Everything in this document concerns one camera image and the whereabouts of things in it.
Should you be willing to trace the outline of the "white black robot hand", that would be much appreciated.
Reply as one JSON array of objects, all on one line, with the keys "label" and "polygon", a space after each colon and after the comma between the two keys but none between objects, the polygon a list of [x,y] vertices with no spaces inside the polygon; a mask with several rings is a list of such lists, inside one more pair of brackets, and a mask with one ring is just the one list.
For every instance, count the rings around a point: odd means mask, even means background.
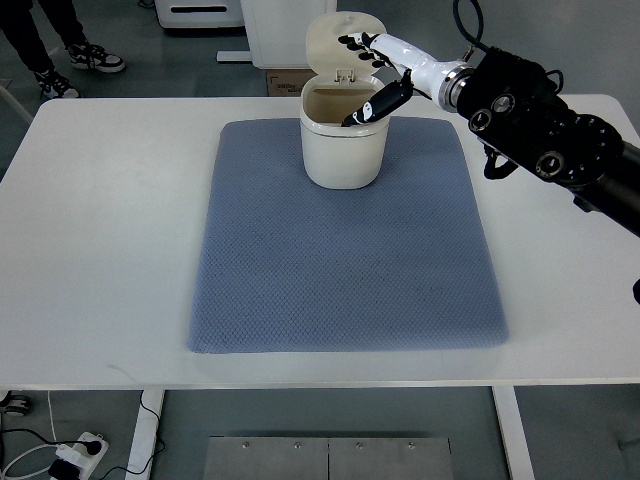
[{"label": "white black robot hand", "polygon": [[341,123],[343,127],[377,122],[407,103],[414,92],[445,111],[455,112],[458,96],[472,73],[472,68],[461,60],[438,61],[389,34],[352,33],[339,37],[338,41],[372,66],[391,67],[401,75],[347,115]]}]

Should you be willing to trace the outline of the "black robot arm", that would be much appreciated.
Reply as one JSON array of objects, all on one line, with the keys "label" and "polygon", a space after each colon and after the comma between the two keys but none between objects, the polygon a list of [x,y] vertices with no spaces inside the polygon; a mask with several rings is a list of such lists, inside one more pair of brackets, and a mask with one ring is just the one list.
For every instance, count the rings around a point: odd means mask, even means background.
[{"label": "black robot arm", "polygon": [[483,143],[484,175],[504,179],[523,168],[573,195],[585,212],[600,212],[633,234],[639,232],[639,150],[605,120],[572,110],[559,96],[564,77],[533,61],[483,43],[484,17],[472,4],[477,30],[453,13],[470,50],[484,57],[452,82],[456,112]]}]

